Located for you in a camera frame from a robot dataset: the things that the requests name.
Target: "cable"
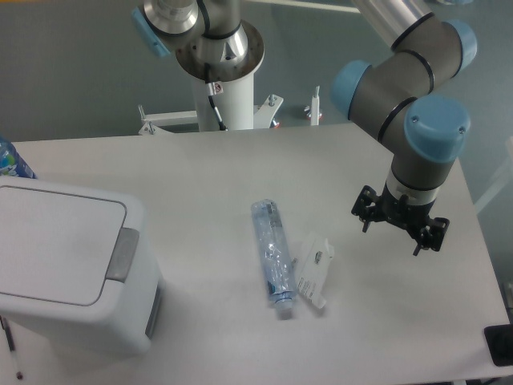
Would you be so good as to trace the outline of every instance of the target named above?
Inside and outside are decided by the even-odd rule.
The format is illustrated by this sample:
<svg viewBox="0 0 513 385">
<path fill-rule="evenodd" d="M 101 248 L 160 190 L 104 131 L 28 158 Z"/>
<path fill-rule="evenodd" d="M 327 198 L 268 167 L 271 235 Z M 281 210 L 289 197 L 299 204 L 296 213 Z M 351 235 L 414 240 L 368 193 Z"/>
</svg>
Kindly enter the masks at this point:
<svg viewBox="0 0 513 385">
<path fill-rule="evenodd" d="M 210 64 L 205 63 L 205 84 L 210 83 Z M 210 107 L 212 107 L 212 110 L 214 111 L 214 115 L 216 116 L 217 123 L 219 124 L 219 130 L 220 131 L 227 131 L 228 127 L 226 127 L 223 123 L 223 118 L 221 117 L 221 114 L 219 112 L 219 109 L 216 106 L 216 103 L 214 102 L 214 98 L 212 95 L 208 96 L 208 102 L 210 103 Z"/>
<path fill-rule="evenodd" d="M 2 326 L 2 329 L 4 330 L 4 332 L 6 333 L 7 346 L 9 347 L 10 357 L 13 362 L 14 373 L 16 375 L 16 378 L 21 381 L 23 379 L 23 373 L 19 369 L 18 354 L 16 352 L 16 346 L 14 345 L 13 335 L 10 331 L 9 322 L 7 321 L 6 318 L 2 317 L 1 315 L 0 315 L 0 325 Z"/>
</svg>

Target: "white table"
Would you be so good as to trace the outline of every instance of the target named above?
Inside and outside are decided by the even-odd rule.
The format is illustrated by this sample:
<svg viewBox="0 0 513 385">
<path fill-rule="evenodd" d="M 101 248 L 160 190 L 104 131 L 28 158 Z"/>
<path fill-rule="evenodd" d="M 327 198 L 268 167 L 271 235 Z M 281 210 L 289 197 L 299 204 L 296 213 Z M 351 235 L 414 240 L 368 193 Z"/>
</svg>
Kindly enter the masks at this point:
<svg viewBox="0 0 513 385">
<path fill-rule="evenodd" d="M 168 283 L 150 351 L 115 357 L 52 345 L 19 326 L 26 384 L 403 384 L 513 374 L 483 328 L 508 322 L 456 163 L 432 210 L 442 252 L 350 214 L 381 191 L 391 155 L 353 125 L 17 144 L 40 178 L 139 197 Z M 268 306 L 249 207 L 278 203 L 292 252 L 314 230 L 336 256 L 318 313 Z M 15 383 L 0 338 L 2 384 Z"/>
</svg>

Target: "clear plastic bottle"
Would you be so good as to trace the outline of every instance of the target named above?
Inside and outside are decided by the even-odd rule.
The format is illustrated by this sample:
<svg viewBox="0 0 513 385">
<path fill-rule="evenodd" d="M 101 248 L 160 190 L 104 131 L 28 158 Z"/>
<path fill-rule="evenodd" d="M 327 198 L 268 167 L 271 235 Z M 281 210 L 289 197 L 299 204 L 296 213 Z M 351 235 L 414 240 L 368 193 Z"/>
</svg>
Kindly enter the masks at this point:
<svg viewBox="0 0 513 385">
<path fill-rule="evenodd" d="M 37 179 L 32 169 L 18 154 L 14 145 L 0 136 L 0 176 L 21 176 Z"/>
<path fill-rule="evenodd" d="M 446 6 L 462 6 L 464 4 L 470 4 L 474 0 L 437 0 L 437 2 Z"/>
<path fill-rule="evenodd" d="M 265 199 L 251 206 L 251 215 L 269 301 L 278 312 L 291 310 L 297 287 L 278 207 Z"/>
</svg>

